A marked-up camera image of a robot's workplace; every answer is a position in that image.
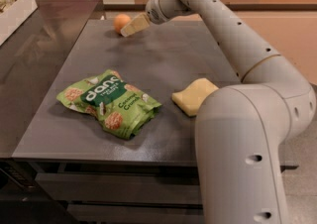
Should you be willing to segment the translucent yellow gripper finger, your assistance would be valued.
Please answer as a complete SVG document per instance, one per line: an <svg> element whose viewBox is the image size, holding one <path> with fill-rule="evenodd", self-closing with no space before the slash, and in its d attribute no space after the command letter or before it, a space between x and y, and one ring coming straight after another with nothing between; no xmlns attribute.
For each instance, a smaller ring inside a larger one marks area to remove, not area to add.
<svg viewBox="0 0 317 224"><path fill-rule="evenodd" d="M129 37L150 26L150 19L146 13L141 13L127 23L120 31L123 37Z"/></svg>

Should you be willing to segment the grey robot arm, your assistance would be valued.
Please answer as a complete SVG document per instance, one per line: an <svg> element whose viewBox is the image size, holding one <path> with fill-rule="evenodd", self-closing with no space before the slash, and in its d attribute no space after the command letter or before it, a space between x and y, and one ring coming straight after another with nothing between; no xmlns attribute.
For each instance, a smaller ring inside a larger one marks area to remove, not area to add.
<svg viewBox="0 0 317 224"><path fill-rule="evenodd" d="M221 0L149 0L121 33L190 14L201 17L240 80L210 94L196 117L205 224L289 224L279 147L313 120L315 92Z"/></svg>

